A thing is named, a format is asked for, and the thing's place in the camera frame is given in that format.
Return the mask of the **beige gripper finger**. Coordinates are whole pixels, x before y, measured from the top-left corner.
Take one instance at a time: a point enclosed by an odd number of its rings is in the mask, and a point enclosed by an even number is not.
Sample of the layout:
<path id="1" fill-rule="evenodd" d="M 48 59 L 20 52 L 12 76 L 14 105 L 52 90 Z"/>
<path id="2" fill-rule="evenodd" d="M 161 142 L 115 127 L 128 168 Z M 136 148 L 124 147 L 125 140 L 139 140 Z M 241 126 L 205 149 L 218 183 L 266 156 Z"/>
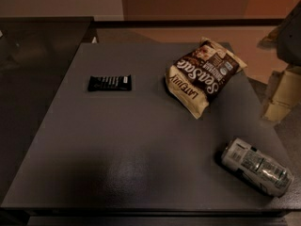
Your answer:
<path id="1" fill-rule="evenodd" d="M 301 67 L 289 65 L 283 72 L 272 72 L 262 117 L 268 121 L 282 121 L 301 101 Z"/>

